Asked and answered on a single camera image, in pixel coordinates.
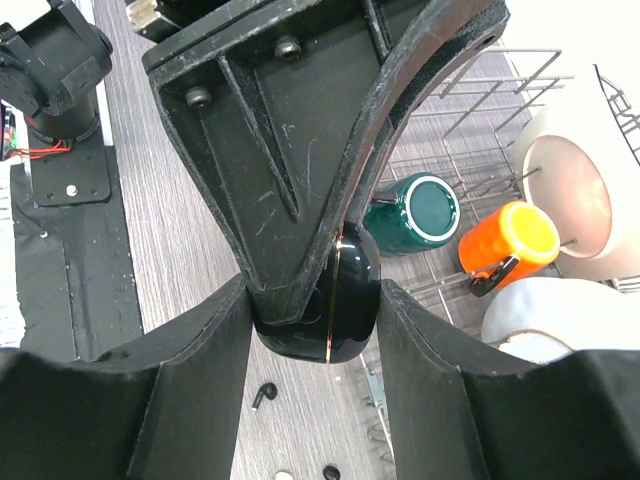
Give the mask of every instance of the dish rack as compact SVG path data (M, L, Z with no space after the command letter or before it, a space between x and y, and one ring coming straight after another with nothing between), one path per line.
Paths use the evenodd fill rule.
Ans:
M482 318L495 294L476 298L467 289L468 275L459 264L460 237L505 203L521 198L517 177L508 162L509 148L532 115L566 86L573 76L551 75L559 49L491 47L460 67L411 115L380 180L384 186L417 172L444 178L460 200L458 233L451 242L430 252L385 258L386 278L396 280L427 310L479 338ZM540 60L530 76L519 76L513 55ZM603 78L612 111L634 149L640 152L640 113L635 113L624 92ZM540 275L559 276L551 266ZM612 280L624 293L640 291L640 277ZM386 444L381 459L393 463L384 385L377 341L360 356L369 387L369 405L377 420L369 438Z

